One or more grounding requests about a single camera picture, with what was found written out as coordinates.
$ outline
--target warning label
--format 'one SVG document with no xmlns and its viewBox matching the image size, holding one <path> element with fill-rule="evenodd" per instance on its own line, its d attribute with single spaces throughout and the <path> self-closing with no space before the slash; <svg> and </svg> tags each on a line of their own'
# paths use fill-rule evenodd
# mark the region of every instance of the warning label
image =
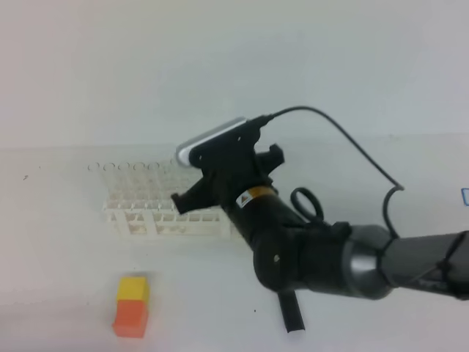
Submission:
<svg viewBox="0 0 469 352">
<path fill-rule="evenodd" d="M 239 205 L 240 208 L 244 208 L 245 205 L 248 204 L 251 200 L 268 194 L 275 194 L 275 192 L 273 191 L 273 189 L 264 186 L 253 187 L 247 191 L 244 191 L 236 199 L 236 203 Z"/>
</svg>

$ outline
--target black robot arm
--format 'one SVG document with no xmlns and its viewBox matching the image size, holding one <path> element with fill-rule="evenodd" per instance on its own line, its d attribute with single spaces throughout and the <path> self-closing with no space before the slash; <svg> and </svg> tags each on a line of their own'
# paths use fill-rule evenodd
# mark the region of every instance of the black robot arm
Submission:
<svg viewBox="0 0 469 352">
<path fill-rule="evenodd" d="M 344 222 L 329 225 L 323 221 L 319 202 L 315 215 L 296 204 L 307 221 L 288 207 L 269 178 L 284 162 L 281 149 L 275 144 L 269 152 L 254 152 L 260 128 L 272 116 L 225 126 L 223 133 L 191 141 L 189 151 L 180 149 L 178 160 L 200 168 L 203 178 L 172 199 L 181 213 L 222 207 L 253 250 L 258 280 L 278 294 L 287 331 L 304 329 L 295 296 L 298 289 L 380 299 L 396 287 L 406 287 L 469 297 L 466 232 L 399 238 L 388 219 L 389 230 Z M 389 179 L 395 184 L 392 191 L 402 189 Z"/>
</svg>

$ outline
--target white test tube rack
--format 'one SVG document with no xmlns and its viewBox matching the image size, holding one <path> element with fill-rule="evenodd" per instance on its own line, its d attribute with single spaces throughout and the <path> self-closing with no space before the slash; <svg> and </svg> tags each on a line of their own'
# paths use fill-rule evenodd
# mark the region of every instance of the white test tube rack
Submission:
<svg viewBox="0 0 469 352">
<path fill-rule="evenodd" d="M 202 177 L 198 169 L 173 161 L 106 163 L 93 169 L 99 170 L 108 189 L 103 212 L 122 238 L 231 238 L 234 232 L 220 208 L 184 215 L 175 209 L 171 194 L 185 192 L 197 182 Z"/>
</svg>

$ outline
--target table surface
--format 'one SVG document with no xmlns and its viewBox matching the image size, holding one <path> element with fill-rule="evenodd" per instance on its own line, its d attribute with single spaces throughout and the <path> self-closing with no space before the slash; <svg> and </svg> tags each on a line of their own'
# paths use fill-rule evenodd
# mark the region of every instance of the table surface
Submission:
<svg viewBox="0 0 469 352">
<path fill-rule="evenodd" d="M 407 186 L 391 202 L 403 236 L 469 228 L 466 136 L 370 139 Z M 348 144 L 287 142 L 273 174 L 287 199 L 308 186 L 326 219 L 378 223 L 389 185 Z M 408 290 L 382 301 L 300 291 L 306 331 L 287 334 L 276 295 L 256 280 L 241 240 L 124 241 L 104 221 L 93 162 L 157 161 L 171 146 L 0 152 L 0 341 L 5 351 L 465 350 L 468 304 Z M 114 336 L 119 278 L 151 284 L 142 340 Z"/>
</svg>

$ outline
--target block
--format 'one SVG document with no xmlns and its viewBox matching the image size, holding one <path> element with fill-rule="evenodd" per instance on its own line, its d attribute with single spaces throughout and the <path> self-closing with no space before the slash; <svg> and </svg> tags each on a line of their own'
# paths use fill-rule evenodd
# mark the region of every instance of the block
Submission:
<svg viewBox="0 0 469 352">
<path fill-rule="evenodd" d="M 143 301 L 117 302 L 116 319 L 112 327 L 119 337 L 142 338 L 148 321 L 147 305 Z"/>
<path fill-rule="evenodd" d="M 149 285 L 144 276 L 124 276 L 120 279 L 116 300 L 143 301 L 148 304 Z"/>
</svg>

